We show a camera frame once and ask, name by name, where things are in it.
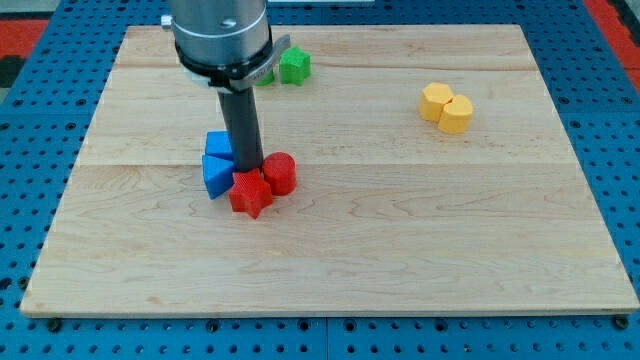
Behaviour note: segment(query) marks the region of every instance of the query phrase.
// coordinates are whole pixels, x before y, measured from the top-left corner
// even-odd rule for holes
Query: red surface
[[[633,43],[629,29],[618,20],[618,11],[604,0],[584,0],[584,4],[627,71],[636,91],[640,92],[640,47]]]
[[[267,156],[262,171],[273,195],[287,195],[296,188],[296,162],[291,155],[277,152]]]
[[[49,20],[0,20],[0,58],[28,58]]]
[[[273,204],[271,187],[262,179],[260,170],[233,173],[233,186],[229,191],[231,208],[235,212],[246,212],[257,219],[265,207]]]

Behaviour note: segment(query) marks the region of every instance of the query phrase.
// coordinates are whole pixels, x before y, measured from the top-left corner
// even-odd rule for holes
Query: wooden board
[[[209,201],[223,129],[170,33],[130,28],[22,311],[32,317],[627,313],[639,303],[517,26],[281,27],[303,87],[256,89],[298,188],[258,220]],[[452,136],[429,82],[475,106]]]

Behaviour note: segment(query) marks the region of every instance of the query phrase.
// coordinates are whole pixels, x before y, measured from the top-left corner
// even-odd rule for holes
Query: metal cylinder
[[[269,39],[265,0],[169,0],[172,30],[185,56],[203,65],[233,65]]]
[[[229,133],[236,171],[262,167],[262,141],[253,88],[234,93],[218,91],[222,115]]]

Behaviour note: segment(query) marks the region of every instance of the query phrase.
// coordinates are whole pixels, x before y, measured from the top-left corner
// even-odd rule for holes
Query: plastic block
[[[202,155],[202,175],[210,199],[224,194],[233,185],[233,162]]]
[[[311,55],[294,46],[280,56],[280,82],[302,86],[311,75]]]
[[[423,119],[438,122],[444,105],[452,98],[453,91],[449,85],[430,83],[422,90],[418,111]]]
[[[207,143],[204,148],[206,155],[215,156],[220,159],[233,161],[231,152],[231,142],[226,131],[210,131],[207,133]]]
[[[276,76],[273,74],[273,70],[271,70],[265,77],[263,77],[260,81],[256,83],[256,86],[267,86],[271,84],[275,79],[276,79]]]
[[[276,152],[262,163],[264,180],[271,185],[271,193],[283,196],[296,188],[296,162],[287,153]]]
[[[235,172],[229,200],[233,211],[246,212],[257,219],[262,209],[273,204],[271,186],[262,179],[258,169],[246,173]]]
[[[471,100],[464,95],[456,95],[444,106],[438,129],[447,134],[462,134],[467,131],[472,115]]]

